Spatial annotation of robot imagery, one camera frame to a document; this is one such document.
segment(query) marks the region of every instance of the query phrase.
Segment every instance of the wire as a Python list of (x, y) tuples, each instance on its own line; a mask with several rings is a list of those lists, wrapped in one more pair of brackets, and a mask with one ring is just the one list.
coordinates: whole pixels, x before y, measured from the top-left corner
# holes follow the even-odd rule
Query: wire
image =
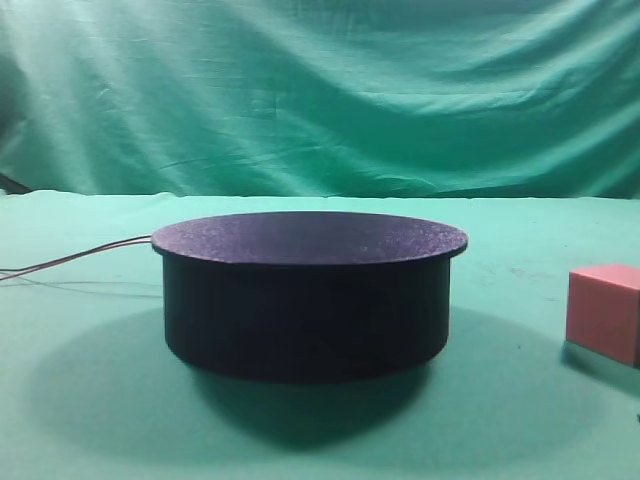
[(149, 243), (151, 237), (149, 235), (144, 235), (140, 237), (127, 238), (125, 240), (119, 240), (117, 242), (105, 243), (104, 245), (100, 245), (98, 247), (91, 248), (89, 250), (84, 250), (82, 252), (74, 253), (72, 255), (67, 255), (66, 257), (57, 258), (55, 260), (50, 260), (44, 263), (38, 263), (36, 265), (31, 265), (23, 268), (0, 268), (2, 272), (16, 272), (11, 275), (7, 275), (5, 277), (0, 278), (0, 282), (5, 280), (10, 280), (12, 278), (21, 277), (22, 275), (28, 275), (30, 273), (38, 272), (40, 270), (44, 270), (46, 268), (55, 267), (58, 265), (62, 265), (63, 263), (70, 262), (72, 260), (76, 260), (78, 258), (86, 257), (87, 255), (93, 255), (94, 253), (102, 253), (108, 250), (113, 250), (114, 248), (120, 247), (128, 247), (131, 245), (142, 245), (145, 243)]

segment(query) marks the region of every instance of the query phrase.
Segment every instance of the pink cube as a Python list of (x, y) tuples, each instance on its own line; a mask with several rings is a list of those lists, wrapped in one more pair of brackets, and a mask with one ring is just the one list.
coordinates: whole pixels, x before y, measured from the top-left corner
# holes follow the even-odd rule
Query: pink cube
[(640, 366), (640, 269), (605, 265), (569, 275), (567, 341)]

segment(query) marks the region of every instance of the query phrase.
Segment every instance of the black cylindrical platform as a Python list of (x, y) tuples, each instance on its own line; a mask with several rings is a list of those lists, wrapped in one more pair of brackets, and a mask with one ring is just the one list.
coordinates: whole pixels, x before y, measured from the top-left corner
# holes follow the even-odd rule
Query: black cylindrical platform
[(467, 238), (413, 218), (279, 212), (192, 220), (152, 243), (179, 358), (246, 379), (334, 383), (440, 352), (450, 259)]

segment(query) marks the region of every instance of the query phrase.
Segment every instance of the green backdrop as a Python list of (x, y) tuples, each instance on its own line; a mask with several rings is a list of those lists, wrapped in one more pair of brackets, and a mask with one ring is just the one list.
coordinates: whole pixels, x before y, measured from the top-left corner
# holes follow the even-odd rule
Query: green backdrop
[(0, 172), (211, 195), (640, 197), (638, 0), (0, 0)]

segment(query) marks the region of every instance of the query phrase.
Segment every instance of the green cloth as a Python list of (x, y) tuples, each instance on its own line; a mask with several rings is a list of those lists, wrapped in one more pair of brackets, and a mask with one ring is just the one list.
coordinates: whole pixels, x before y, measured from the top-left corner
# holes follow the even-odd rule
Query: green cloth
[(640, 197), (638, 0), (4, 0), (0, 31), (33, 188)]
[(291, 209), (412, 215), (469, 234), (452, 263), (451, 338), (427, 371), (311, 388), (198, 374), (164, 344), (161, 258), (114, 250), (0, 283), (0, 476), (638, 477), (640, 372), (563, 354), (563, 339), (570, 269), (640, 267), (640, 201), (39, 192), (0, 197), (0, 267), (189, 218)]

